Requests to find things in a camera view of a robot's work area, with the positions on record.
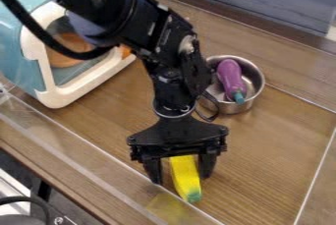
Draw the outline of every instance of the metal bowl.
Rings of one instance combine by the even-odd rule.
[[[220,113],[236,114],[242,111],[246,111],[252,107],[253,101],[264,89],[265,78],[257,66],[250,61],[248,61],[246,59],[241,57],[230,56],[230,55],[212,56],[212,57],[208,57],[206,62],[209,66],[213,69],[216,69],[217,64],[224,59],[234,60],[241,68],[241,77],[246,85],[245,102],[242,104],[237,104],[236,102],[225,100],[224,88],[216,75],[213,75],[213,83],[208,87],[206,91],[214,97],[218,103]],[[206,109],[212,111],[216,110],[213,103],[205,98],[201,98],[200,103],[204,105]]]

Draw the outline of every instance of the wooden table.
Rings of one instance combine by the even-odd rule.
[[[176,1],[160,1],[189,17],[205,55],[250,59],[269,84],[250,111],[214,121],[230,130],[228,153],[202,181],[204,200],[196,208],[224,224],[293,224],[336,127],[336,57]],[[68,140],[60,127],[46,131],[50,124],[36,115],[36,126],[42,128],[33,132],[44,142],[29,141],[2,119],[1,148],[106,224],[154,223],[113,196],[113,184],[133,189],[136,203],[164,209],[161,202],[149,203],[157,190],[145,180],[134,182],[128,170],[113,171],[116,161],[109,156],[144,174],[141,165],[128,159],[125,142],[157,120],[140,62],[58,110],[42,107],[17,88],[10,93],[85,141],[76,136]],[[22,112],[12,120],[25,126]],[[164,171],[164,187],[174,193],[166,164]]]

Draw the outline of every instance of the purple object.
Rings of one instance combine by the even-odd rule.
[[[237,62],[232,59],[222,60],[216,67],[216,75],[224,86],[226,99],[242,104],[246,85],[241,79],[241,69]]]

